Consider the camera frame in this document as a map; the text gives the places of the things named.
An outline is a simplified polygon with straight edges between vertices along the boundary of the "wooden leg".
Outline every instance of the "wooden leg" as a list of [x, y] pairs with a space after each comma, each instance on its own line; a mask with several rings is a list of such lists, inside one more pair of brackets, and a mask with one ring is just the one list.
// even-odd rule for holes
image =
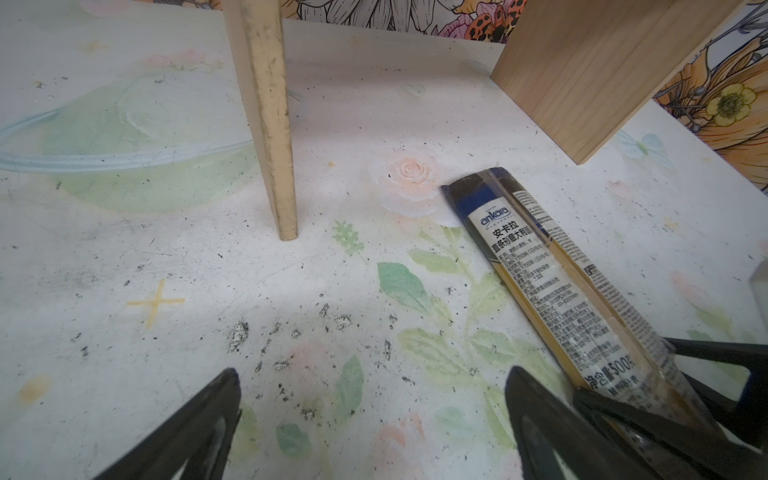
[[531, 0], [491, 75], [583, 164], [744, 0]]
[[279, 0], [223, 0], [237, 83], [281, 240], [298, 236]]

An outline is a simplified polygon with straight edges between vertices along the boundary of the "table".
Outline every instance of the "table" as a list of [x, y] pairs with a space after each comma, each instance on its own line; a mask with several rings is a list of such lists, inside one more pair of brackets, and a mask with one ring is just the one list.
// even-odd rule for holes
[[[496, 165], [662, 335], [768, 340], [748, 285], [768, 200], [657, 105], [624, 132], [661, 157], [617, 138], [576, 166], [488, 78], [502, 45], [285, 21], [282, 243], [221, 14], [134, 4], [0, 20], [0, 125], [61, 108], [0, 134], [38, 169], [0, 174], [4, 478], [93, 477], [228, 366], [227, 478], [520, 478], [508, 367], [568, 389], [427, 188]], [[731, 395], [744, 378], [679, 363]]]

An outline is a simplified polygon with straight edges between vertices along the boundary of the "yellow cross mark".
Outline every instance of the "yellow cross mark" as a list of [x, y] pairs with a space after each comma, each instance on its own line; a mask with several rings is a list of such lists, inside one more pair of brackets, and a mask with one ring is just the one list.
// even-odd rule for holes
[[163, 288], [165, 288], [165, 279], [160, 280], [160, 285], [157, 286], [157, 292], [154, 294], [152, 300], [131, 300], [127, 305], [150, 305], [152, 310], [149, 312], [147, 318], [147, 328], [151, 328], [154, 324], [154, 319], [157, 318], [157, 310], [160, 308], [161, 303], [184, 303], [183, 298], [163, 298]]

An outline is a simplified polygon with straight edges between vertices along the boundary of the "pasta package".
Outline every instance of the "pasta package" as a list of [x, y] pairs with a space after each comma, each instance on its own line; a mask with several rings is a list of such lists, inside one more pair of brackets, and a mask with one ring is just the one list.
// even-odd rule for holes
[[[668, 344], [504, 168], [442, 187], [574, 386], [722, 435]], [[613, 424], [665, 478], [697, 473]]]

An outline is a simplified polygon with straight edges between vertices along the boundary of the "wooden block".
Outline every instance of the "wooden block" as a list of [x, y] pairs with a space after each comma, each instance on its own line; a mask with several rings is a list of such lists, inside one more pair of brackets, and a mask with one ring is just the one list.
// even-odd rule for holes
[[281, 240], [298, 236], [280, 0], [223, 0], [237, 83]]
[[745, 0], [531, 0], [491, 78], [577, 164]]

